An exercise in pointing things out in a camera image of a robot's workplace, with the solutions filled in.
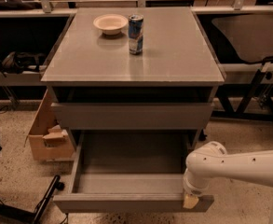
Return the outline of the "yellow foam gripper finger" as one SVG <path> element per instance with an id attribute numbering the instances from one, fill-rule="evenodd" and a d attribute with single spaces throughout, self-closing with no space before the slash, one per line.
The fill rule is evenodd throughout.
<path id="1" fill-rule="evenodd" d="M 184 193 L 183 208 L 193 209 L 198 204 L 198 202 L 199 202 L 199 197 L 192 194 Z"/>

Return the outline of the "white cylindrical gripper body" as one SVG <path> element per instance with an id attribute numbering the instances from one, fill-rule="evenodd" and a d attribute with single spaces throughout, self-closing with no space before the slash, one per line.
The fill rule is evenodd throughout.
<path id="1" fill-rule="evenodd" d="M 184 172 L 183 186 L 187 194 L 201 197 L 209 187 L 207 178 L 195 175 L 188 169 Z"/>

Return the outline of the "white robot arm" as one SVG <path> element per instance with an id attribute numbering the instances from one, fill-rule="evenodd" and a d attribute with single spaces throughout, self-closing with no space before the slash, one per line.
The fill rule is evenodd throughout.
<path id="1" fill-rule="evenodd" d="M 208 189 L 210 180 L 224 177 L 273 188 L 273 150 L 228 154 L 215 141 L 187 155 L 184 172 L 184 207 L 192 209 Z M 273 206 L 269 219 L 273 224 Z"/>

